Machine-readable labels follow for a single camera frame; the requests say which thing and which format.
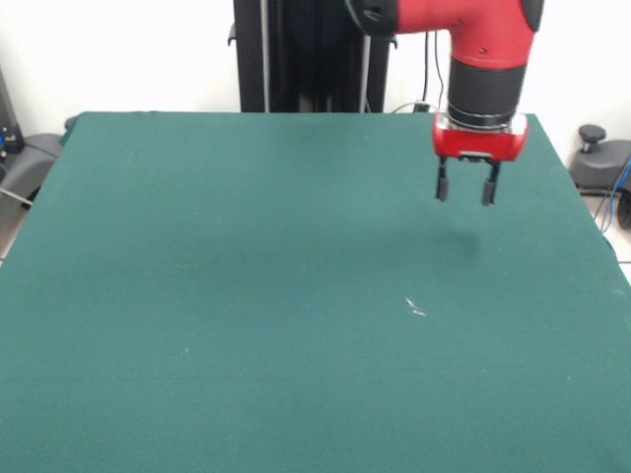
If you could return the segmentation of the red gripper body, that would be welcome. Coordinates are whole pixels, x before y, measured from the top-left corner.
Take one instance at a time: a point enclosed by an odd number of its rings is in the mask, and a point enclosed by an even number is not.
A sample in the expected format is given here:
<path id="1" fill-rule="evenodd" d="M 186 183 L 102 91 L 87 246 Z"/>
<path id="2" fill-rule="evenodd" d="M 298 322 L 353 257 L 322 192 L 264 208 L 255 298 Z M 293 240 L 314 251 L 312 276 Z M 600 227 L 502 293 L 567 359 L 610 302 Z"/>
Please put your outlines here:
<path id="1" fill-rule="evenodd" d="M 513 162 L 522 152 L 527 136 L 527 118 L 516 115 L 498 130 L 469 129 L 450 121 L 444 112 L 434 114 L 432 138 L 439 158 Z"/>

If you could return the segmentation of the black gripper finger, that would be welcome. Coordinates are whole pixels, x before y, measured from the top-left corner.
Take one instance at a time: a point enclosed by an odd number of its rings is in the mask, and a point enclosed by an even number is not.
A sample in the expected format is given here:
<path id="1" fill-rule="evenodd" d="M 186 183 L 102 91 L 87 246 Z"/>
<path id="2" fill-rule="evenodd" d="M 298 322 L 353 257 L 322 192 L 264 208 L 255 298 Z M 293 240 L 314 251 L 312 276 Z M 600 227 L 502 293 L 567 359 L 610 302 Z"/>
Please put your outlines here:
<path id="1" fill-rule="evenodd" d="M 436 198 L 441 202 L 446 202 L 449 196 L 450 181 L 447 172 L 447 160 L 446 157 L 439 157 Z"/>
<path id="2" fill-rule="evenodd" d="M 497 184 L 501 170 L 500 163 L 490 164 L 490 173 L 484 181 L 481 202 L 483 206 L 490 206 L 495 202 Z"/>

